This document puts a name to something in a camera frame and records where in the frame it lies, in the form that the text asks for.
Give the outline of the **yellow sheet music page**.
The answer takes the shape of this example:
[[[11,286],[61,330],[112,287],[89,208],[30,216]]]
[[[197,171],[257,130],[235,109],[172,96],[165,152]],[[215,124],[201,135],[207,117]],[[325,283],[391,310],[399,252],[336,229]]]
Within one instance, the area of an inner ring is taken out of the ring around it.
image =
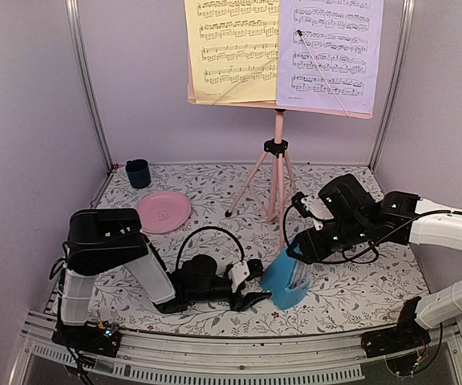
[[[276,99],[279,7],[269,0],[184,3],[196,103]]]

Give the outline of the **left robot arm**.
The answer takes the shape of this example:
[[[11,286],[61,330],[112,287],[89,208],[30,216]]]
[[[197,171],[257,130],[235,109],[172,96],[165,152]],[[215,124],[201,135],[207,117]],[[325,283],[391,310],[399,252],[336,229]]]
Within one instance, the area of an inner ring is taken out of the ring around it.
[[[71,216],[63,250],[59,322],[63,336],[77,348],[88,347],[94,339],[86,324],[95,280],[117,267],[136,279],[162,314],[212,301],[226,301],[232,311],[243,312],[271,296],[265,291],[242,292],[246,282],[263,275],[259,259],[240,258],[218,274],[215,259],[199,254],[176,261],[175,269],[168,271],[134,209],[79,210]]]

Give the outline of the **blue metronome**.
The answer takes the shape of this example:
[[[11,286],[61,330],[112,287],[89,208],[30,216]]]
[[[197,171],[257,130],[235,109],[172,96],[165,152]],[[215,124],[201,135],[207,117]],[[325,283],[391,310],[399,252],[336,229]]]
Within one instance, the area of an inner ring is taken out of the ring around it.
[[[288,247],[263,273],[260,285],[271,293],[270,299],[279,310],[295,307],[306,296],[311,284],[313,266],[288,255]]]

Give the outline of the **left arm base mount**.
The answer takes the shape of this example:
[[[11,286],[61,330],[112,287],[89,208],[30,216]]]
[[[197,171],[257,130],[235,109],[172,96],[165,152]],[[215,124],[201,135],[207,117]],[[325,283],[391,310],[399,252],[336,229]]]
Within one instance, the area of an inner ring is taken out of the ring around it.
[[[115,358],[120,348],[122,334],[117,324],[102,322],[98,325],[85,323],[82,326],[68,326],[58,322],[51,341],[96,355]]]

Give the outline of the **pink music stand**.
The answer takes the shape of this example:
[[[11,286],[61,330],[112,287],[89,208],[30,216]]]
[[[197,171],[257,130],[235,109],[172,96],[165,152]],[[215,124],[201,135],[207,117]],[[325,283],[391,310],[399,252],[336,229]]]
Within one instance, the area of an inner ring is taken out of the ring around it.
[[[190,57],[188,60],[189,70],[190,70],[190,97],[191,100],[196,103],[194,99],[194,91],[192,86],[192,69],[190,65]],[[273,173],[272,173],[272,184],[271,184],[271,194],[270,194],[270,202],[269,207],[267,209],[267,217],[269,219],[274,219],[279,217],[281,211],[284,207],[284,192],[283,188],[285,183],[290,183],[293,181],[293,173],[290,168],[290,159],[286,153],[286,144],[283,139],[283,128],[284,128],[284,115],[286,111],[308,111],[308,112],[316,112],[316,113],[323,113],[333,116],[345,116],[347,118],[364,118],[369,119],[371,115],[344,115],[338,114],[334,111],[323,111],[318,109],[308,109],[308,108],[298,108],[298,107],[283,107],[279,106],[276,102],[276,99],[273,102],[249,102],[249,103],[222,103],[222,104],[202,104],[202,105],[221,105],[221,106],[250,106],[250,107],[263,107],[263,108],[271,108],[274,110],[275,113],[275,129],[274,129],[274,139],[271,141],[270,146],[268,148],[268,153],[273,156]]]

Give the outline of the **purple sheet music page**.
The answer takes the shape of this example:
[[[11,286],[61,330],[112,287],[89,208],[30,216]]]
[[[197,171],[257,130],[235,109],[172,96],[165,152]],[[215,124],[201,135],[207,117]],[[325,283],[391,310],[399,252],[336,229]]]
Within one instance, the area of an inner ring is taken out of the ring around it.
[[[383,11],[382,1],[282,1],[277,104],[371,115]]]

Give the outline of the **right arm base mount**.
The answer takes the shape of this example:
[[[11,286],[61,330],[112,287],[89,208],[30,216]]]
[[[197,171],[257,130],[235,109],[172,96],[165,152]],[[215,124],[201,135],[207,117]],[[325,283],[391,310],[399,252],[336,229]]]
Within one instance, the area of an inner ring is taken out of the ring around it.
[[[427,346],[431,342],[428,330],[420,326],[393,326],[361,335],[361,347],[368,358],[391,355],[400,351]]]

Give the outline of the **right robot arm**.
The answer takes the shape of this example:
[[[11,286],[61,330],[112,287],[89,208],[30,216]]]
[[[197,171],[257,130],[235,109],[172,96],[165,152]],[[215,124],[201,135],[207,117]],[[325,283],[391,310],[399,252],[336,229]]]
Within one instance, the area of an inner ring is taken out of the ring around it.
[[[328,182],[316,196],[296,193],[291,204],[312,228],[298,233],[287,254],[308,265],[324,263],[334,253],[344,254],[356,245],[370,252],[383,243],[438,245],[462,251],[462,210],[393,191],[376,201],[352,174]],[[389,333],[389,343],[407,349],[430,330],[462,315],[462,280],[404,303]]]

